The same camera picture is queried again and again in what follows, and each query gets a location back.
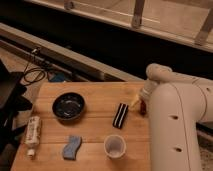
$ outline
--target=wooden tabletop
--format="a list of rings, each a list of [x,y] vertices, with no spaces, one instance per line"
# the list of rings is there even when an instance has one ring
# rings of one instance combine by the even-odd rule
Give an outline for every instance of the wooden tabletop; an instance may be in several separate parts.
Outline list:
[[[44,83],[33,110],[42,119],[36,158],[30,160],[27,146],[21,143],[12,171],[149,171],[148,119],[140,115],[139,104],[129,109],[121,130],[112,126],[119,103],[130,104],[142,86],[141,82]],[[66,92],[77,92],[86,102],[84,115],[70,125],[62,125],[52,112],[54,100]],[[119,160],[105,155],[103,142],[110,134],[119,134],[126,141],[126,154]],[[76,161],[62,157],[70,135],[83,139]]]

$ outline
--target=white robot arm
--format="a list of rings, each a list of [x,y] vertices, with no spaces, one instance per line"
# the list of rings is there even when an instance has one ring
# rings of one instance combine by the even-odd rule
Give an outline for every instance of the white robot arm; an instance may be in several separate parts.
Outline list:
[[[148,105],[152,171],[202,171],[196,122],[213,121],[213,81],[157,64],[147,76],[140,95]]]

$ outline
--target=railing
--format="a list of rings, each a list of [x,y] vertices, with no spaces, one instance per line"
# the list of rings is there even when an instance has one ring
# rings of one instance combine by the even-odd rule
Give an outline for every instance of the railing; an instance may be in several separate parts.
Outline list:
[[[213,52],[213,0],[26,0]]]

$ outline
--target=black bowl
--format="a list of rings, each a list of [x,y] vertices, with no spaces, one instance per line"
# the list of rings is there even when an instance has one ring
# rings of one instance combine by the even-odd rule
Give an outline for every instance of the black bowl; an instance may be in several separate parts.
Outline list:
[[[77,93],[65,93],[56,98],[53,103],[53,113],[59,120],[69,121],[78,118],[84,109],[83,97]]]

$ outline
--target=cup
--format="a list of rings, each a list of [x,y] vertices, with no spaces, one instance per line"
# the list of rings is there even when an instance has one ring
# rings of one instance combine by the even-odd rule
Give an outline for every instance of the cup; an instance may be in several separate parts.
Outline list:
[[[126,143],[119,135],[109,135],[104,140],[104,151],[111,159],[121,158],[126,152]]]

